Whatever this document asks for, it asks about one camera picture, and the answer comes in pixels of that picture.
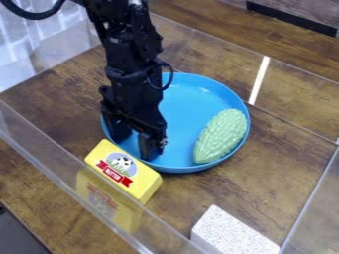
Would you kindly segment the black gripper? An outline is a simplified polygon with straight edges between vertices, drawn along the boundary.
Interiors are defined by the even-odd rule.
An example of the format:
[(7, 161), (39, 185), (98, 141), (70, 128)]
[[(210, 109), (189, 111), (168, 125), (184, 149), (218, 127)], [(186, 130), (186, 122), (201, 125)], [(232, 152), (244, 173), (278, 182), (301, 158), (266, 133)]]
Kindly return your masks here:
[(122, 142), (137, 131), (140, 159), (149, 162), (162, 154), (168, 144), (166, 123), (158, 110), (162, 92), (161, 66), (150, 64), (133, 73), (106, 67), (110, 86), (101, 86), (101, 116), (109, 137)]

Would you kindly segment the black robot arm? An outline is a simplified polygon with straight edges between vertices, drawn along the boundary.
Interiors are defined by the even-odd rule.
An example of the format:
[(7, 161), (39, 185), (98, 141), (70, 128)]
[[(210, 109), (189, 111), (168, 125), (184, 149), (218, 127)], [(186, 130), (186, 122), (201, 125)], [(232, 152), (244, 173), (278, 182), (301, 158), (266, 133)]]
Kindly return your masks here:
[(137, 135), (140, 159), (150, 161), (166, 144), (158, 104), (172, 81), (161, 79), (161, 69), (170, 66), (157, 58), (162, 37), (150, 23), (146, 0), (82, 1), (103, 47), (110, 81), (98, 88), (103, 125), (116, 143)]

